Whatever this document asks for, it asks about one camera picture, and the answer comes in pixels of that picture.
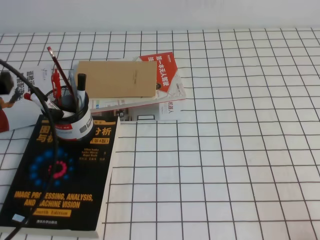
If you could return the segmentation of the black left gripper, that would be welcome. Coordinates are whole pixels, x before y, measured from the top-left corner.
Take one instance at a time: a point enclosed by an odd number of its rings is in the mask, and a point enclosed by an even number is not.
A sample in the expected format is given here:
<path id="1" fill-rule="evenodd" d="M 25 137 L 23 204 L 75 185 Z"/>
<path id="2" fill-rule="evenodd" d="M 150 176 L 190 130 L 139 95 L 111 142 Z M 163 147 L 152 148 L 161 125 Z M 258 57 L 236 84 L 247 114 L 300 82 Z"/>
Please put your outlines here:
<path id="1" fill-rule="evenodd" d="M 11 74 L 8 71 L 2 71 L 0 73 L 0 95 L 9 95 L 13 87 Z"/>

